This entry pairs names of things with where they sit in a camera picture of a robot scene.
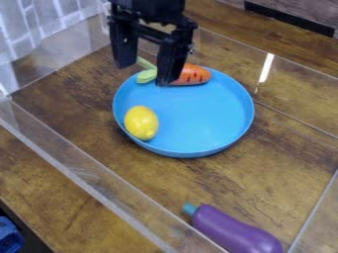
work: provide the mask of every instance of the blue plate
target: blue plate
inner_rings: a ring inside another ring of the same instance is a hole
[[[153,152],[193,158],[226,149],[246,133],[256,108],[245,87],[222,72],[209,69],[212,80],[202,85],[161,87],[138,84],[134,75],[121,86],[113,103],[114,116],[124,131],[125,116],[136,106],[150,107],[161,121],[157,136],[134,141]]]

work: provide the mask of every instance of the lemon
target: lemon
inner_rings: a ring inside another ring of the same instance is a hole
[[[125,127],[136,138],[153,139],[160,130],[160,119],[156,112],[145,106],[132,108],[125,117]]]

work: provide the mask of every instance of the orange carrot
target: orange carrot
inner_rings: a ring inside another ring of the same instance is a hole
[[[196,85],[212,79],[212,72],[194,64],[186,63],[180,78],[170,85]]]

